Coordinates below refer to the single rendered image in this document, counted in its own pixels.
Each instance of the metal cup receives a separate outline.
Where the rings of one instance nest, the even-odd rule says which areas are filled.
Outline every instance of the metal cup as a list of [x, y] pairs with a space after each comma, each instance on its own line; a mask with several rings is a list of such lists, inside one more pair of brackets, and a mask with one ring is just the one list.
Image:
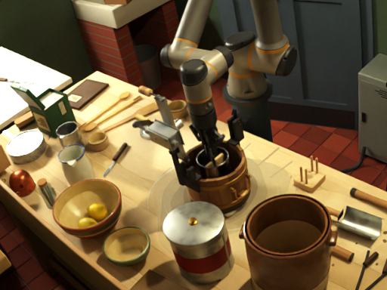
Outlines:
[[211, 159], [207, 156], [205, 150], [202, 150], [199, 154], [197, 154], [197, 164], [199, 166], [200, 173], [204, 178], [216, 178], [225, 176], [231, 172], [228, 151], [225, 148], [218, 147], [218, 153], [224, 154], [224, 161], [214, 167], [206, 167]]
[[73, 144], [85, 146], [76, 122], [65, 122], [57, 128], [56, 132], [63, 148]]

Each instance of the white pitcher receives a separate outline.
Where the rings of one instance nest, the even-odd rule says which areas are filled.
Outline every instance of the white pitcher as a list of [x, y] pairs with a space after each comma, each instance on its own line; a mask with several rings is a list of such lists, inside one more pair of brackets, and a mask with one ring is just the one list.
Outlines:
[[85, 148], [79, 144], [64, 147], [57, 158], [62, 163], [62, 169], [71, 185], [82, 180], [94, 179], [94, 170], [90, 159], [85, 154]]

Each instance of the brick pillar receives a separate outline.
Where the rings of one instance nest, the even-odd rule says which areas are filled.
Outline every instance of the brick pillar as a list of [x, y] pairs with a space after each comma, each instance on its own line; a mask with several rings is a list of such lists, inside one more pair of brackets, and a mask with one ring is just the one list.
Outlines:
[[114, 29], [78, 20], [93, 70], [133, 85], [143, 85], [135, 47], [127, 25]]
[[[178, 12], [172, 0], [133, 20], [129, 27], [136, 45], [154, 45], [160, 53], [165, 45], [172, 43], [178, 24]], [[168, 85], [171, 79], [180, 81], [177, 69], [165, 67], [161, 62], [160, 69], [162, 83]]]

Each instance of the copper ball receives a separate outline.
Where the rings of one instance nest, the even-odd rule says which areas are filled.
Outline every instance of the copper ball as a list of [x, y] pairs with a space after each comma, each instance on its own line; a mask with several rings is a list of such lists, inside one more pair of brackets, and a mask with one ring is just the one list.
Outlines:
[[36, 187], [31, 175], [23, 169], [18, 169], [11, 174], [9, 186], [20, 197], [28, 196]]

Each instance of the green box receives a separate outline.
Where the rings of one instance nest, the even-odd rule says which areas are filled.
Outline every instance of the green box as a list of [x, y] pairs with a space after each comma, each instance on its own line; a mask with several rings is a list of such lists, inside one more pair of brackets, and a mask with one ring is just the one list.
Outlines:
[[56, 130], [60, 125], [76, 120], [68, 96], [60, 91], [49, 88], [35, 97], [27, 88], [17, 85], [11, 85], [11, 88], [28, 103], [42, 133], [56, 138]]

